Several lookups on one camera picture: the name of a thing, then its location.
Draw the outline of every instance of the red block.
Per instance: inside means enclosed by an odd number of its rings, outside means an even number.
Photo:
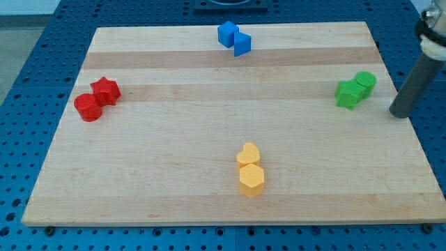
[[[105,77],[101,77],[99,81],[91,83],[90,86],[101,107],[104,105],[116,105],[116,100],[121,96],[116,81],[108,80]]]
[[[86,122],[95,121],[102,115],[102,108],[99,106],[96,97],[90,93],[77,96],[75,107],[81,118]]]

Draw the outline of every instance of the green block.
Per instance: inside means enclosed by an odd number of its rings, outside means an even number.
[[[336,106],[345,107],[347,109],[355,109],[364,95],[366,88],[359,85],[356,80],[340,81],[337,85],[334,96],[337,99]]]
[[[375,75],[369,73],[369,72],[358,72],[355,76],[355,80],[358,84],[363,86],[365,88],[364,95],[362,99],[366,99],[370,97],[371,92],[373,91],[375,84],[376,84],[376,77]]]

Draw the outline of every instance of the yellow heart block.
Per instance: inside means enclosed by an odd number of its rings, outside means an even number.
[[[249,198],[263,193],[265,172],[255,164],[249,164],[240,170],[240,192]]]
[[[260,151],[253,143],[246,143],[243,145],[243,151],[237,154],[237,172],[240,168],[249,164],[260,164]]]

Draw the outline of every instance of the red cylinder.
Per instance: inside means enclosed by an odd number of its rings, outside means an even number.
[[[84,93],[75,99],[75,107],[81,118],[86,122],[92,122],[102,115],[102,109],[96,97],[90,93]]]

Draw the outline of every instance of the wooden board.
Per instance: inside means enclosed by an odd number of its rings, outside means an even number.
[[[364,22],[241,25],[233,57],[216,26],[100,28],[26,208],[29,226],[443,222],[446,202]],[[374,94],[335,106],[368,70]],[[89,84],[123,96],[85,123]],[[260,149],[263,195],[239,194],[236,154]]]

